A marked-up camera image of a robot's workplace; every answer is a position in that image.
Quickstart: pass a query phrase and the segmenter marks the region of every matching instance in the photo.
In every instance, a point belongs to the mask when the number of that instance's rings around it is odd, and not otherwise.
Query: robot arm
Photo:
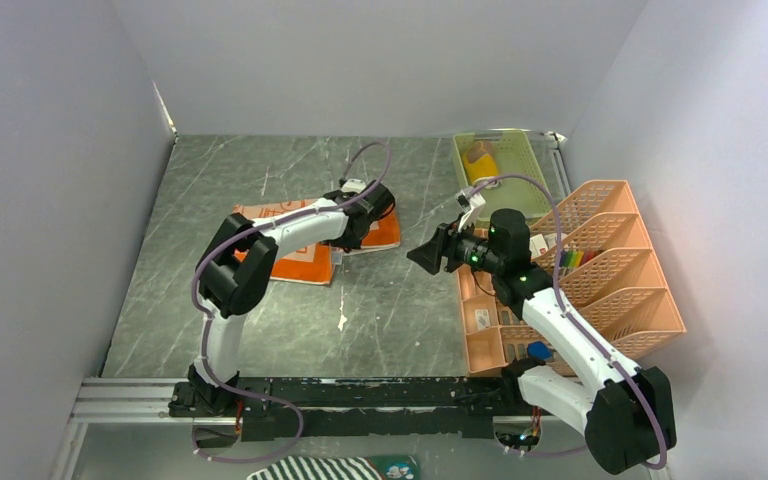
[[[218,255],[199,279],[201,303],[214,318],[208,337],[207,358],[217,378],[225,383],[233,383],[237,378],[238,354],[246,316],[266,293],[272,266],[277,259],[318,242],[344,250],[360,248],[372,222],[383,218],[393,208],[393,195],[379,184],[363,201],[345,210],[333,209],[366,188],[364,182],[349,180],[340,190],[329,192],[300,210],[254,220],[235,213],[225,219],[202,258],[244,230],[264,224],[273,226],[246,237],[234,248]],[[299,216],[303,210],[311,212]],[[292,219],[277,222],[291,215]],[[246,253],[242,262],[237,260],[235,251]],[[188,378],[198,395],[213,406],[214,412],[222,412],[232,404],[233,395],[218,388],[209,377],[205,358],[201,355],[193,361]]]
[[[431,274],[439,271],[444,258],[447,272],[467,265],[491,274],[499,302],[546,338],[581,383],[533,357],[514,361],[503,375],[515,379],[522,401],[551,412],[584,435],[605,470],[619,473],[659,453],[654,430],[615,365],[631,372],[655,412],[667,448],[672,448],[675,420],[666,376],[656,367],[641,369],[593,329],[562,291],[556,296],[552,277],[531,261],[530,231],[522,213],[497,210],[490,217],[488,238],[474,235],[468,225],[483,206],[477,196],[461,196],[465,213],[458,221],[438,226],[434,237],[409,252],[408,259]]]

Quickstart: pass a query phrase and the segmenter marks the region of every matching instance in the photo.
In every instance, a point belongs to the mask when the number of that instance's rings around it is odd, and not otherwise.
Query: table surface
[[[553,194],[563,193],[549,140],[529,135]],[[105,377],[183,377],[196,356],[201,314],[190,303],[196,262],[236,204],[317,198],[333,190],[356,137],[181,136],[173,150],[103,368]],[[399,248],[346,257],[330,286],[272,282],[250,313],[243,376],[464,375],[454,276],[405,258],[459,212],[451,139],[392,138],[384,184],[397,200]],[[352,176],[371,180],[383,149]],[[341,315],[348,319],[337,328]]]

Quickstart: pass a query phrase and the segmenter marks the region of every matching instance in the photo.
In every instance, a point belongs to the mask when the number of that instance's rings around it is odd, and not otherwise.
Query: yellow object
[[[488,141],[473,143],[461,156],[467,181],[475,185],[481,179],[495,177],[499,174],[499,167],[493,158],[495,148]]]

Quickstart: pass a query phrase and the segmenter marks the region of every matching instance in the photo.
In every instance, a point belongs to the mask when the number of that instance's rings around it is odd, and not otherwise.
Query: peach plastic basket
[[[562,248],[603,251],[560,281],[599,333],[628,357],[639,359],[687,331],[628,182],[587,182],[562,201],[558,211],[566,234]],[[538,220],[531,231],[554,233],[553,215]],[[534,261],[551,272],[554,255],[551,249]],[[488,274],[473,276],[468,266],[456,274],[469,375],[498,375],[502,367],[525,356],[529,343],[546,342],[496,301]],[[549,365],[562,375],[573,375],[557,355]]]

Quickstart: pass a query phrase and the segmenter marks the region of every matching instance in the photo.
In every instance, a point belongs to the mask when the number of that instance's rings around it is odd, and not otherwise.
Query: striped fabric
[[[248,480],[381,480],[364,458],[286,457],[248,476]]]

